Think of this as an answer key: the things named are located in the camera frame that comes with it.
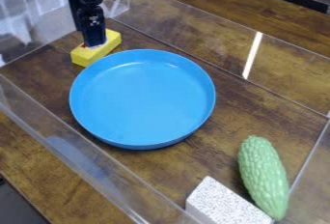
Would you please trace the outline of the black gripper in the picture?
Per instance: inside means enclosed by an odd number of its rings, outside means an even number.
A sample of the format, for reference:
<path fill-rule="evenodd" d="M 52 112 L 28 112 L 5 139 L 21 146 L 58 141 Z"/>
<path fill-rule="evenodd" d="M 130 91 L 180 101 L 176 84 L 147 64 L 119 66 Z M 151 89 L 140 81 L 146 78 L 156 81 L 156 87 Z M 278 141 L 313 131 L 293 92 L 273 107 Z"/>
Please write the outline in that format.
<path fill-rule="evenodd" d="M 68 0 L 76 30 L 83 34 L 84 45 L 96 47 L 106 43 L 102 0 Z"/>

